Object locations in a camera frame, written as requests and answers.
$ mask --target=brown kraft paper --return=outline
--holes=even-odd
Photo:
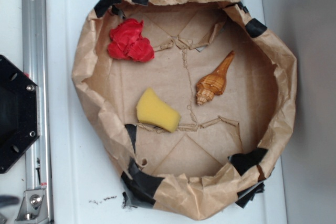
[[[126,18],[144,21],[142,36],[155,50],[146,63],[109,57],[109,31],[123,21],[111,7],[101,17],[93,9],[85,21],[72,71],[78,97],[118,174],[135,182],[134,160],[139,172],[162,178],[147,195],[153,208],[196,220],[212,216],[268,178],[291,137],[296,58],[239,2],[115,3]],[[232,50],[225,92],[198,106],[197,81]],[[147,87],[179,111],[176,132],[138,123],[135,107]],[[137,126],[135,151],[126,124]],[[266,154],[243,174],[228,159],[256,148]]]

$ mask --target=yellow sponge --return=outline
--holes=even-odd
[[[138,101],[137,116],[140,123],[153,124],[174,132],[180,122],[180,114],[160,100],[152,88],[147,88]]]

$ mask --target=red tissue paper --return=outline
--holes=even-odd
[[[141,36],[143,20],[126,19],[110,30],[112,42],[108,45],[109,55],[114,59],[146,62],[154,58],[154,50],[147,38]]]

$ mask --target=orange seashell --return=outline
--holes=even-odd
[[[223,94],[226,88],[226,73],[234,56],[235,52],[231,51],[212,73],[198,81],[196,85],[198,105],[211,101],[215,95]]]

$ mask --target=bolt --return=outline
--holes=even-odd
[[[33,214],[31,212],[25,214],[24,216],[25,220],[31,220],[33,218]]]
[[[26,89],[31,92],[35,90],[35,87],[33,85],[28,85]]]
[[[34,207],[38,207],[40,206],[42,203],[42,198],[37,195],[37,194],[34,194],[30,197],[30,204]]]

